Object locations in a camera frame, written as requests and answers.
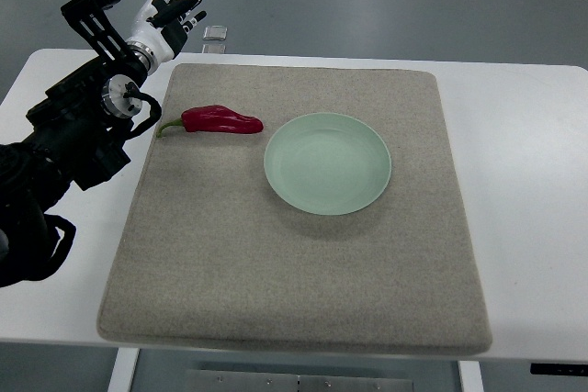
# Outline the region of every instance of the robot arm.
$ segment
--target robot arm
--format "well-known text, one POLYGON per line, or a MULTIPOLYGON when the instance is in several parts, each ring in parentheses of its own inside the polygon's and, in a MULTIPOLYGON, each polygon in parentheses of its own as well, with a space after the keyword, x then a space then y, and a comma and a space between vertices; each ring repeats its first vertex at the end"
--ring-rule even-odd
POLYGON ((206 15, 192 14, 202 0, 148 0, 125 41, 104 13, 118 1, 72 0, 62 7, 97 57, 48 89, 47 98, 29 110, 32 134, 0 145, 0 287, 42 280, 58 270, 75 226, 46 210, 72 181, 86 190, 130 162, 124 143, 161 116, 157 101, 139 88, 181 51, 206 15), (133 129, 143 101, 150 116, 133 129))

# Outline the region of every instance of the red chili pepper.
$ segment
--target red chili pepper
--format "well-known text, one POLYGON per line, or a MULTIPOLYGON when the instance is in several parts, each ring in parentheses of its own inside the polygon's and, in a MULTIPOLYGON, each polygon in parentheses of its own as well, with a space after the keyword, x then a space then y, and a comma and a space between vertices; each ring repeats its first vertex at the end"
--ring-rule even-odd
POLYGON ((255 117, 238 114, 221 105, 192 107, 182 112, 182 117, 163 124, 157 130, 157 138, 169 126, 183 126, 186 132, 230 132, 257 133, 264 129, 264 123, 255 117))

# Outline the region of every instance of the ceramic plate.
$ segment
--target ceramic plate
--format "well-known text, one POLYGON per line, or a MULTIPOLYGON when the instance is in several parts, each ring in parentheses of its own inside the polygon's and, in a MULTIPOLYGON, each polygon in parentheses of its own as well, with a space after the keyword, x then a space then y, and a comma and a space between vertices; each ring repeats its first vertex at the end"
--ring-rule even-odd
POLYGON ((292 206, 344 215, 382 194, 392 171, 384 140, 358 119, 332 113, 294 118, 274 134, 264 158, 267 180, 292 206))

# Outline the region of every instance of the pepper stem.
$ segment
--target pepper stem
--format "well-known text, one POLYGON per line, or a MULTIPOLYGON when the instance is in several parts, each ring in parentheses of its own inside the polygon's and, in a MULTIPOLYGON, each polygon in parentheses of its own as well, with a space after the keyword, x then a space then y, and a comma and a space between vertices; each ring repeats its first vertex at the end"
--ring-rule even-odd
POLYGON ((165 128, 169 128, 170 126, 184 126, 184 123, 182 123, 182 118, 178 118, 178 119, 175 119, 173 121, 169 121, 169 122, 167 122, 165 124, 162 124, 159 127, 159 129, 157 130, 157 132, 155 133, 155 137, 161 138, 162 137, 162 131, 165 128))

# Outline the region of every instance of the gray mat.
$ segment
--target gray mat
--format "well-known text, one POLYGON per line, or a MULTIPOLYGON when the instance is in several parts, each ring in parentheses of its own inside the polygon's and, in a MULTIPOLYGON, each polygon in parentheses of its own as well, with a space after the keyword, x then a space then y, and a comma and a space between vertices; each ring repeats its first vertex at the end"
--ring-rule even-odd
POLYGON ((243 350, 468 354, 491 334, 430 73, 180 65, 163 121, 223 104, 254 135, 153 140, 98 332, 116 342, 243 350), (304 114, 358 118, 386 141, 390 183, 357 213, 297 210, 269 186, 271 135, 304 114))

